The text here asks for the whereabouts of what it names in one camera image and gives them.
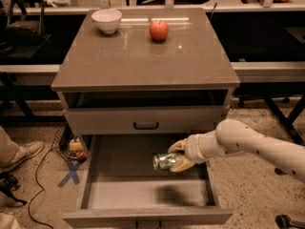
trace drawer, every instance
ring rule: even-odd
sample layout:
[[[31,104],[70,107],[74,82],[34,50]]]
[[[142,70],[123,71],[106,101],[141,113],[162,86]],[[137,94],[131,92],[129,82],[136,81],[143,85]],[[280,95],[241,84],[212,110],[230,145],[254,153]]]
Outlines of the drawer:
[[[229,106],[72,109],[64,115],[75,135],[155,134],[210,131]]]
[[[166,153],[182,136],[95,135],[73,228],[161,228],[222,224],[232,215],[220,208],[209,163],[179,174],[156,172],[153,153]]]

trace shoe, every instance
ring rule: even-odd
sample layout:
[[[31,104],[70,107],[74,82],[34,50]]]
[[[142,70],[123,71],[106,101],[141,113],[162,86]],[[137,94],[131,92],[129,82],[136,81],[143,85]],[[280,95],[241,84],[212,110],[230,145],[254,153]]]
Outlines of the shoe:
[[[13,169],[15,169],[19,164],[21,164],[23,161],[37,156],[40,151],[42,151],[44,147],[44,142],[43,141],[33,141],[31,143],[22,145],[22,147],[26,150],[26,154],[20,158],[17,162],[13,163],[10,166],[7,167],[1,167],[2,172],[10,172]]]

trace cable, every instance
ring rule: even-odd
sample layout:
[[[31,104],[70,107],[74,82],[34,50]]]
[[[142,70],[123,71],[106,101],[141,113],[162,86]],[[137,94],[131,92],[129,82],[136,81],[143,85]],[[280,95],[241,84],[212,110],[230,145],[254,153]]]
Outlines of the cable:
[[[41,188],[41,190],[40,190],[40,191],[30,200],[29,206],[28,206],[28,213],[29,213],[30,218],[31,218],[34,222],[36,222],[36,223],[38,223],[38,224],[41,224],[41,225],[48,226],[48,227],[50,227],[51,229],[54,229],[51,225],[49,225],[49,224],[47,224],[47,223],[44,223],[44,222],[41,222],[41,221],[35,219],[35,218],[31,215],[31,209],[30,209],[31,203],[33,202],[33,200],[34,200],[38,195],[40,195],[43,191],[45,191],[45,188],[39,183],[37,174],[38,174],[38,170],[39,170],[40,166],[42,165],[43,161],[45,160],[46,156],[47,156],[52,150],[53,150],[53,148],[49,149],[49,150],[46,152],[46,154],[45,154],[45,155],[43,156],[43,158],[41,159],[41,161],[40,161],[40,163],[39,163],[39,165],[37,166],[37,169],[36,169],[36,171],[35,171],[36,183],[37,183],[38,186]]]

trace black drawer handle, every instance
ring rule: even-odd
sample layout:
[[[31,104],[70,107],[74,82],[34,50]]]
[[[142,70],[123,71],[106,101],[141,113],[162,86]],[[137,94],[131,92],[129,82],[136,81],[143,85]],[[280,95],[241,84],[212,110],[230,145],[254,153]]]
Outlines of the black drawer handle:
[[[140,229],[140,228],[139,228],[139,222],[138,222],[138,221],[135,222],[135,229]],[[162,229],[162,221],[161,221],[161,220],[159,221],[159,227],[158,227],[158,229]]]
[[[159,122],[134,122],[133,127],[135,128],[135,130],[156,130],[159,127]]]

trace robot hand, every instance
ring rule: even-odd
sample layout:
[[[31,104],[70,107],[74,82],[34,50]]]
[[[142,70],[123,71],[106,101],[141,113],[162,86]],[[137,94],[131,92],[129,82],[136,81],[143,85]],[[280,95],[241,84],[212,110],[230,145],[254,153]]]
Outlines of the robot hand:
[[[155,156],[153,165],[156,170],[181,172],[213,156],[225,157],[243,152],[259,156],[305,183],[304,146],[262,135],[232,119],[221,121],[215,131],[177,141],[168,154]]]

